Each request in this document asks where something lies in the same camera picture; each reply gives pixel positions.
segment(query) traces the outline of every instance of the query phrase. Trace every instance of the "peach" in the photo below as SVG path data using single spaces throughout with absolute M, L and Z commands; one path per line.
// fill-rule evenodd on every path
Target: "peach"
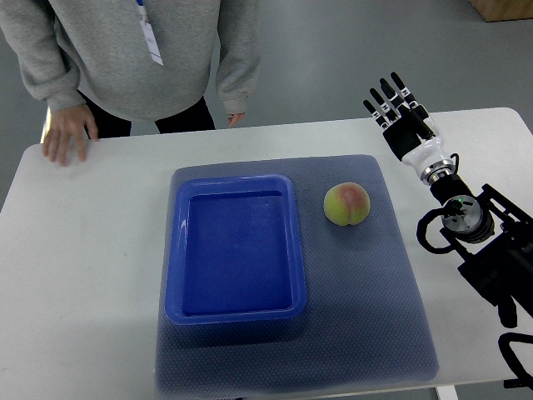
M 324 197 L 324 213 L 336 225 L 357 225 L 369 212 L 370 197 L 357 183 L 340 183 L 328 190 Z

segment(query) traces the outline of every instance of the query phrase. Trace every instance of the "person's left hand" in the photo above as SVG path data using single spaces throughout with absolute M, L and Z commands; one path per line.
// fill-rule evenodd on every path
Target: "person's left hand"
M 245 113 L 241 112 L 239 114 L 230 114 L 227 118 L 227 122 L 229 123 L 229 127 L 233 128 L 236 123 L 239 121 L 242 121 L 244 119 Z

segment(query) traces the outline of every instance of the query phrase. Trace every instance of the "id badge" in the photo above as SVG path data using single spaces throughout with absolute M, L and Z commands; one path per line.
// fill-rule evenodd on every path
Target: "id badge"
M 163 60 L 161 58 L 161 54 L 159 53 L 159 47 L 157 47 L 157 41 L 156 37 L 153 34 L 152 25 L 150 25 L 148 22 L 140 21 L 142 33 L 144 33 L 144 38 L 147 41 L 148 50 L 150 51 L 150 55 L 152 56 L 152 60 L 156 63 L 163 65 Z

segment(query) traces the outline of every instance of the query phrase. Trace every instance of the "hoodie sleeve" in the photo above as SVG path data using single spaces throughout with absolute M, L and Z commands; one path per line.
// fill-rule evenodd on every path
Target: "hoodie sleeve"
M 245 113 L 259 73 L 258 1 L 221 0 L 217 96 L 228 114 Z
M 0 0 L 0 28 L 18 56 L 22 81 L 52 112 L 85 103 L 77 92 L 79 71 L 66 65 L 54 22 L 45 0 Z

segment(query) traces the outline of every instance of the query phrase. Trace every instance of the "gray floor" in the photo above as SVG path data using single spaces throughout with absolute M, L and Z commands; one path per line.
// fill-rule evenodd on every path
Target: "gray floor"
M 432 112 L 509 107 L 533 131 L 533 20 L 486 23 L 467 0 L 268 0 L 261 32 L 262 75 L 242 127 L 366 118 L 361 102 L 368 89 L 397 71 Z M 0 71 L 3 205 L 22 152 L 39 141 L 46 107 L 27 94 L 2 35 Z M 206 99 L 224 128 L 212 83 Z M 133 134 L 155 132 L 151 124 L 133 128 Z M 460 400 L 533 398 L 500 382 L 457 392 Z M 428 389 L 357 398 L 436 395 Z

